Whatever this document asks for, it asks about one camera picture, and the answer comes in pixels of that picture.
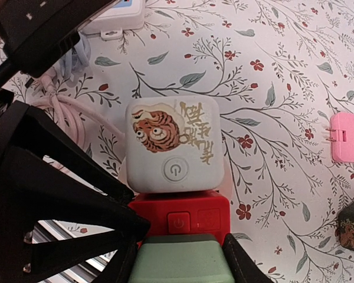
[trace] pink device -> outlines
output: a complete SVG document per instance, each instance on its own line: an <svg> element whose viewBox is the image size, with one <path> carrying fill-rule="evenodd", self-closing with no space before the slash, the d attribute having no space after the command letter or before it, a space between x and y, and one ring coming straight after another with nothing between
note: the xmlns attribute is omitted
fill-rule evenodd
<svg viewBox="0 0 354 283"><path fill-rule="evenodd" d="M330 118L332 157L337 162L354 162L354 114L340 112Z"/></svg>

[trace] table surface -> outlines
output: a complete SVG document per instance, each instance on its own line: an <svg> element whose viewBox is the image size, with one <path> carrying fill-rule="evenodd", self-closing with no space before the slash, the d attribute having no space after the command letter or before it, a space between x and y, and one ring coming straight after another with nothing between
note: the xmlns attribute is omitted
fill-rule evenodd
<svg viewBox="0 0 354 283"><path fill-rule="evenodd" d="M338 111L354 113L354 1L146 6L144 29L115 41L90 40L90 68L60 83L61 94L122 130L134 98L214 97L240 244L274 282L354 282L354 253L339 246L336 234L338 212L354 200L354 164L332 162L325 130ZM192 83L182 86L187 75ZM39 94L25 90L26 78L19 74L7 86L32 102ZM85 150L117 176L115 137L88 119L85 127ZM65 225L75 235L101 231Z"/></svg>

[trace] red button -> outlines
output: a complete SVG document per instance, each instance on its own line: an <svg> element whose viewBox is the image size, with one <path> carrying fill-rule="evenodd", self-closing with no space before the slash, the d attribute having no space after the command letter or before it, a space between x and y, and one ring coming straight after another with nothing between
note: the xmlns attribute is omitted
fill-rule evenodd
<svg viewBox="0 0 354 283"><path fill-rule="evenodd" d="M220 209L198 211L198 229L211 231L220 229Z"/></svg>
<svg viewBox="0 0 354 283"><path fill-rule="evenodd" d="M168 214L168 230L169 233L187 234L190 232L190 213L175 212Z"/></svg>

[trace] pink cable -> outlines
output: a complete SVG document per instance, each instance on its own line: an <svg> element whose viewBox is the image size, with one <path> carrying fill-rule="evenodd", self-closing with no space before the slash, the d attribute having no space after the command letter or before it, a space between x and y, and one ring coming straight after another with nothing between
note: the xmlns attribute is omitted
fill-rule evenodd
<svg viewBox="0 0 354 283"><path fill-rule="evenodd" d="M55 76L55 69L51 68L39 79L40 84L46 90L46 96L33 102L33 106L43 110L53 109L55 122L81 149L85 149L86 131L79 113L103 125L117 137L120 144L124 144L124 134L101 114L74 98L58 94L53 83ZM68 171L59 163L54 163L53 166L65 173Z"/></svg>

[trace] white charger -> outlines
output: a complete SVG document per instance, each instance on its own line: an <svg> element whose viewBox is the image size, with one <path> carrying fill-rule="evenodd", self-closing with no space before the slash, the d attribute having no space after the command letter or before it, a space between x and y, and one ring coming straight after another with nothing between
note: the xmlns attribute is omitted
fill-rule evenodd
<svg viewBox="0 0 354 283"><path fill-rule="evenodd" d="M132 101L126 109L126 169L138 193L218 187L224 159L216 101L207 96Z"/></svg>
<svg viewBox="0 0 354 283"><path fill-rule="evenodd" d="M121 0L89 23L83 32L100 35L103 40L116 40L122 36L123 30L143 28L145 8L145 0Z"/></svg>

